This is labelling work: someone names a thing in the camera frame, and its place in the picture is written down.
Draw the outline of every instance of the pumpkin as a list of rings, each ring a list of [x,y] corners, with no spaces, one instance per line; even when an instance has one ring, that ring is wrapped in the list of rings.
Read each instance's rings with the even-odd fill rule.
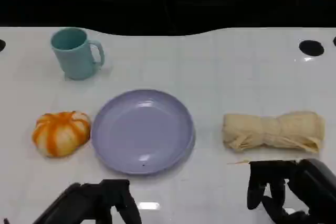
[[[79,111],[48,113],[39,117],[32,138],[41,153],[62,157],[90,139],[90,119]]]

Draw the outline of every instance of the plate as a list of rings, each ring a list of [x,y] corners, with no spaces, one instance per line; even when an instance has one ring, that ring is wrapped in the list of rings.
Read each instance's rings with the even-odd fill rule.
[[[91,137],[108,167],[127,174],[152,174],[191,152],[195,130],[188,109],[177,98],[158,90],[133,90],[99,111]]]

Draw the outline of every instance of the teal mug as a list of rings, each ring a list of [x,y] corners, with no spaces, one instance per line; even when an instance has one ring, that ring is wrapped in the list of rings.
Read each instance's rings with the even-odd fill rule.
[[[90,45],[98,48],[100,62],[94,61]],[[88,40],[86,32],[79,28],[69,27],[56,32],[51,38],[51,47],[65,76],[73,80],[93,76],[105,62],[101,44]]]

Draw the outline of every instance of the rolled cloth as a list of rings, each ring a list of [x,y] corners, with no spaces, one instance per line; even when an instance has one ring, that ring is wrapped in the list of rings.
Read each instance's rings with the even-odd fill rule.
[[[317,153],[324,139],[324,119],[310,111],[278,116],[227,114],[224,116],[223,142],[242,151],[261,145],[298,148]]]

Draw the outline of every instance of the white table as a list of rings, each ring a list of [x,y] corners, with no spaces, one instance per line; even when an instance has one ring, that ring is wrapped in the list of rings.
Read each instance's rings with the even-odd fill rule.
[[[261,148],[236,154],[221,140],[229,112],[278,115],[314,110],[326,119],[320,158],[336,172],[335,29],[222,29],[187,37],[125,37],[88,31],[107,59],[86,81],[65,80],[49,39],[58,28],[0,28],[0,217],[32,223],[71,183],[129,178],[145,224],[265,224],[262,207],[246,208],[244,159],[301,158],[310,154]],[[304,39],[323,43],[311,59]],[[189,159],[154,177],[129,177],[106,169],[91,144],[63,159],[43,158],[31,141],[36,119],[46,112],[80,110],[91,119],[109,99],[131,89],[155,88],[190,110],[197,139]],[[289,195],[285,206],[301,206]],[[113,211],[114,223],[122,223]]]

